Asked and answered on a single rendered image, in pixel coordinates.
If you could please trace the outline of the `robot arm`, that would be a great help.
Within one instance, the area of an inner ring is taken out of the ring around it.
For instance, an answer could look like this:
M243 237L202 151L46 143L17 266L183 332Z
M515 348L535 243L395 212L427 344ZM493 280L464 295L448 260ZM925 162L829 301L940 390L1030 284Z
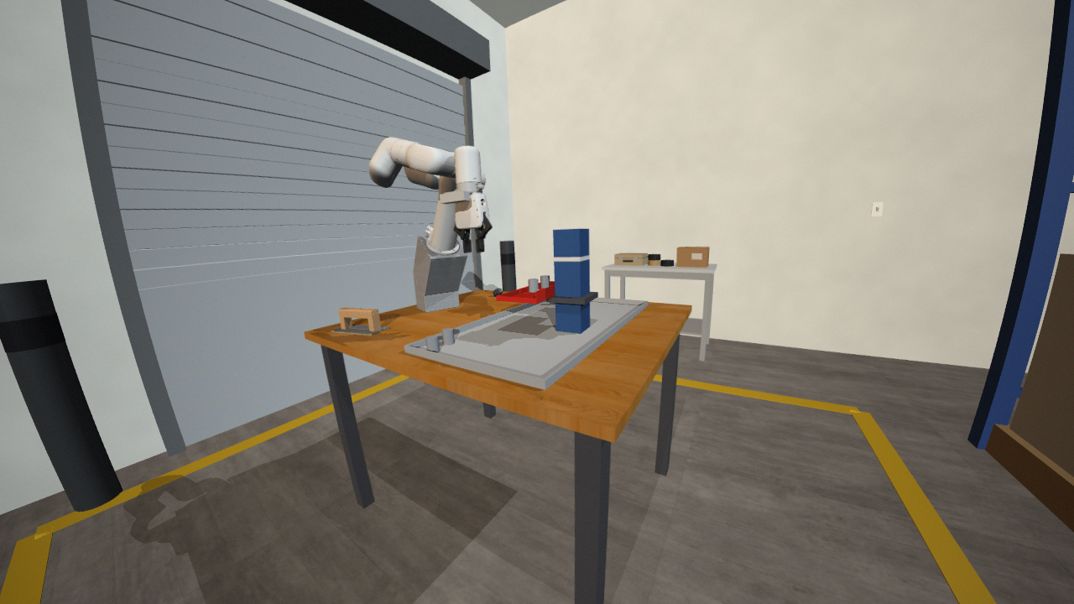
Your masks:
M487 188L480 152L471 146L461 146L454 153L445 152L413 143L400 138L386 138L371 159L371 179L378 186L388 188L404 167L409 182L440 189L434 226L427 226L429 231L425 230L429 234L426 245L438 255L454 255L459 251L459 234L453 231L456 225L454 206L458 202L471 201L473 192L482 195L482 189Z

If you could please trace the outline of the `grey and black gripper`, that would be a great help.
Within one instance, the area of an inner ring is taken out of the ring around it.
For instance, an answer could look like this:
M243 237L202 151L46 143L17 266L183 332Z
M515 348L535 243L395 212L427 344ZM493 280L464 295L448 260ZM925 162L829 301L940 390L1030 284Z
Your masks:
M471 236L471 229L475 229L477 236L476 251L483 253L484 238L487 238L488 231L493 228L491 222L489 222L490 219L488 219L487 195L473 192L471 201L458 202L454 206L454 217L456 218L454 231L461 238L463 251L471 253L471 238L469 236Z

